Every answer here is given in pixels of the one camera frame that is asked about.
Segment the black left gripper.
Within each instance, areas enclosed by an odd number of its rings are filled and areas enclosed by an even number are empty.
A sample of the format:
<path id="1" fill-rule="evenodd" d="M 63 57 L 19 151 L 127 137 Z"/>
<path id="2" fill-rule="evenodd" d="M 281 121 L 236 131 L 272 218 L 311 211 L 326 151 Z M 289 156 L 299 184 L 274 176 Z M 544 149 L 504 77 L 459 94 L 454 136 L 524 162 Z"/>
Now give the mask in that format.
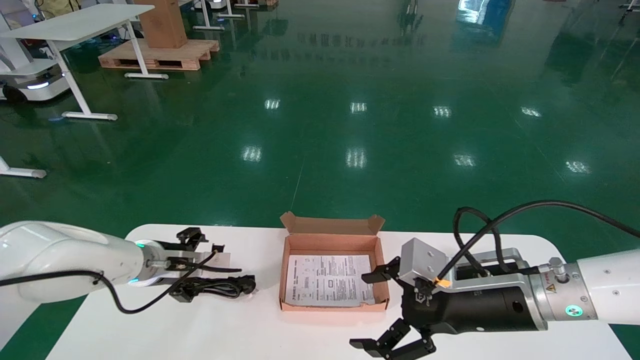
<path id="1" fill-rule="evenodd" d="M 201 244 L 210 244 L 210 252 L 224 252 L 224 244 L 214 244 L 207 239 L 206 235 L 199 227 L 188 227 L 176 233 L 179 244 L 179 251 L 165 256 L 158 260 L 151 260 L 150 269 L 153 269 L 153 276 L 150 278 L 150 285 L 171 285 L 176 280 L 193 271 L 189 277 L 198 278 L 202 275 L 201 269 L 194 269 L 196 264 L 203 260 L 203 253 L 196 252 Z M 170 291 L 170 297 L 180 303 L 192 303 L 201 290 L 198 289 L 198 280 L 185 280 L 180 282 Z"/>

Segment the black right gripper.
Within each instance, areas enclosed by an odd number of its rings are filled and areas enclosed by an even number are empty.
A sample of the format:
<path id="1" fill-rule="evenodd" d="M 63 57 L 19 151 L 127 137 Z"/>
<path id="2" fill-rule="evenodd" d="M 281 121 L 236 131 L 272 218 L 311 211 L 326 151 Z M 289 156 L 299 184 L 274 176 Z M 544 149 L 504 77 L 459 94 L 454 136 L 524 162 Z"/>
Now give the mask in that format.
<path id="1" fill-rule="evenodd" d="M 365 284 L 399 279 L 400 256 L 377 265 L 361 275 Z M 478 289 L 462 292 L 434 292 L 429 300 L 416 300 L 414 285 L 400 280 L 402 317 L 378 339 L 352 338 L 350 346 L 382 360 L 418 360 L 436 352 L 431 335 L 459 335 L 471 332 L 528 332 L 537 330 L 521 288 Z M 417 330 L 421 338 L 398 347 L 402 339 Z"/>

